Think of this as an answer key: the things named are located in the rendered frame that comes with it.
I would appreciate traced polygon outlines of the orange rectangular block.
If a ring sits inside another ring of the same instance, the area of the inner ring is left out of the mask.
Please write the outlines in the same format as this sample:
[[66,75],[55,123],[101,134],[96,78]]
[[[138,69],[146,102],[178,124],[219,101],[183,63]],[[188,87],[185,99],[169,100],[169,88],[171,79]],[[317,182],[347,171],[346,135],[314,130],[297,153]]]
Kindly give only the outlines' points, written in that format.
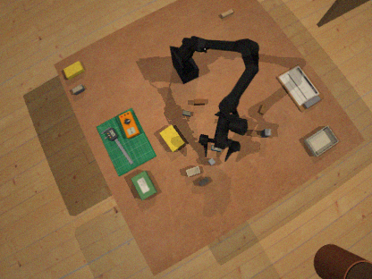
[[130,111],[119,115],[119,118],[128,139],[140,134],[137,124],[135,123]]

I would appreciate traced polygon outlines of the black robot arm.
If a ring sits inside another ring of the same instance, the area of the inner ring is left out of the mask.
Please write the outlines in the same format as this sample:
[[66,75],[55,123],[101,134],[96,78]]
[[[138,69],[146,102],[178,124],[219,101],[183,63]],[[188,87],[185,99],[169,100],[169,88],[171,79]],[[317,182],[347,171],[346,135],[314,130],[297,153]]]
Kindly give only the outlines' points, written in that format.
[[[182,43],[183,45],[181,45],[178,50],[175,50],[175,53],[182,61],[189,61],[195,51],[206,53],[208,50],[206,47],[223,50],[230,49],[230,51],[241,53],[242,60],[245,64],[245,71],[235,84],[231,93],[219,103],[218,107],[220,111],[216,113],[215,116],[218,116],[217,128],[230,130],[243,136],[248,129],[248,120],[240,118],[236,108],[242,94],[259,71],[258,43],[248,38],[236,41],[223,41],[208,40],[195,36],[183,38]],[[220,134],[220,131],[218,131],[214,137],[215,148],[230,148],[232,141],[232,139],[228,139],[228,133],[223,135]]]

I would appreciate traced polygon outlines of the green cutting mat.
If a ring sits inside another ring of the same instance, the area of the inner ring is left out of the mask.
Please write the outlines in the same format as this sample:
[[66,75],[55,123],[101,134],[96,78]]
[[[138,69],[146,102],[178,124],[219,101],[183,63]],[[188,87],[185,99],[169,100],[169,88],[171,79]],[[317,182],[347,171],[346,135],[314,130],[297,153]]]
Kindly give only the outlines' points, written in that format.
[[[130,139],[127,138],[122,123],[120,121],[119,115],[125,114],[131,111],[131,114],[134,118],[135,123],[139,129],[139,135],[136,135]],[[98,133],[103,140],[103,143],[106,147],[107,153],[110,156],[114,168],[119,176],[128,173],[130,170],[136,168],[139,165],[146,163],[148,160],[156,157],[156,153],[152,148],[151,144],[148,141],[148,138],[143,131],[140,122],[134,113],[133,109],[130,108],[127,111],[118,114],[116,117],[100,124],[97,126]],[[123,152],[120,150],[116,142],[111,141],[106,133],[101,134],[107,128],[113,128],[116,134],[118,135],[118,140],[123,146],[124,150],[130,157],[130,161],[127,160]]]

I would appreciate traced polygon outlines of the yellow rectangular block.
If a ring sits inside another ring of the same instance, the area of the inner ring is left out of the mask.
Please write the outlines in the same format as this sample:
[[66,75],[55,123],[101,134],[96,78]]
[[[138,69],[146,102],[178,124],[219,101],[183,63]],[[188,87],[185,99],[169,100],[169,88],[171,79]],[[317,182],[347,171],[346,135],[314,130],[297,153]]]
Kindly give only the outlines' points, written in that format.
[[173,152],[185,144],[172,125],[161,131],[160,135]]
[[63,70],[67,79],[69,80],[84,72],[84,69],[80,61],[73,63],[72,65],[66,67]]

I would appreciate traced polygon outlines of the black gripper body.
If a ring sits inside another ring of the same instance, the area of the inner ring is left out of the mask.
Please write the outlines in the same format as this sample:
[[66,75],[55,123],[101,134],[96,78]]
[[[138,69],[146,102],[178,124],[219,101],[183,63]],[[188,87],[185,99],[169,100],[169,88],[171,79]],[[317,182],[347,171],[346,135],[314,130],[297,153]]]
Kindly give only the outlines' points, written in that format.
[[[215,133],[215,135],[217,134],[218,131],[220,131],[220,134],[223,134],[223,135],[225,135],[226,133],[229,132],[229,130],[222,130],[222,129],[219,129],[219,128],[216,127],[216,133]],[[215,143],[215,142],[214,142],[214,139],[210,139],[210,138],[208,137],[208,135],[201,134],[201,135],[199,136],[199,143],[200,143],[200,144],[205,144],[205,145],[206,145],[207,142]],[[232,145],[231,145],[231,149],[232,149],[232,150],[235,150],[235,151],[240,151],[240,149],[241,149],[240,142],[239,142],[239,141],[234,141],[234,140],[233,140],[233,141],[232,141]]]

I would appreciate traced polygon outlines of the grey digital caliper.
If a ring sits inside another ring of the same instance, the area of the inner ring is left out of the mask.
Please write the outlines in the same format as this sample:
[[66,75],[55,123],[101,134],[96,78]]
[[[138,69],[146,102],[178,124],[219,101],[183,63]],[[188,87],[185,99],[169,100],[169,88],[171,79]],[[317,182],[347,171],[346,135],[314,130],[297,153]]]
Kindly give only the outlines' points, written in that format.
[[124,150],[123,146],[121,145],[121,143],[119,142],[119,140],[117,139],[118,138],[118,135],[116,134],[116,132],[114,131],[113,128],[107,128],[105,131],[103,131],[101,134],[105,133],[108,135],[105,137],[105,139],[107,139],[108,137],[110,138],[111,141],[115,141],[116,144],[118,145],[118,147],[120,148],[120,150],[123,152],[123,154],[125,155],[125,157],[127,158],[128,161],[130,161],[130,157],[128,156],[128,154],[126,153],[126,151]]

